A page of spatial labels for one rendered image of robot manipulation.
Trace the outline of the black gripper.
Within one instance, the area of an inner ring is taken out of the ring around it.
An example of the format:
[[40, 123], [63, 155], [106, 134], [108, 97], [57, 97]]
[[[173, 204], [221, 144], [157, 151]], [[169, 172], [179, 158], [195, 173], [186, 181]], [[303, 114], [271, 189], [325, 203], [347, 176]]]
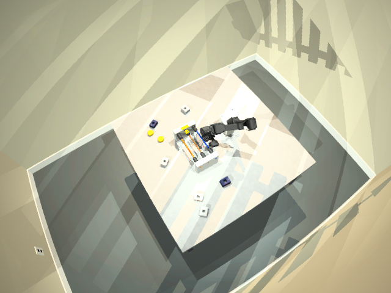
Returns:
[[[211, 135], [211, 133], [209, 134]], [[219, 146], [219, 142], [214, 139], [215, 135], [211, 135], [211, 142], [209, 142], [209, 147], [211, 146], [212, 148]]]

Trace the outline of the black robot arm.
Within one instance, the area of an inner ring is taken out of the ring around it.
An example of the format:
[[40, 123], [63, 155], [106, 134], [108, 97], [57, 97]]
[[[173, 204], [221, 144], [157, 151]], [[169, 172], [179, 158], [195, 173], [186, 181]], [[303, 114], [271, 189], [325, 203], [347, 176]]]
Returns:
[[[227, 119], [227, 125], [224, 123], [210, 124], [209, 126], [200, 128], [200, 133], [202, 135], [203, 141], [208, 142], [209, 140], [211, 140], [211, 135], [219, 135], [222, 134], [222, 132], [236, 129], [243, 130], [245, 129], [244, 126], [248, 128], [246, 129], [248, 131], [256, 130], [256, 118], [251, 117], [245, 120], [240, 120], [238, 117], [231, 117]], [[210, 133], [211, 135], [209, 135]]]

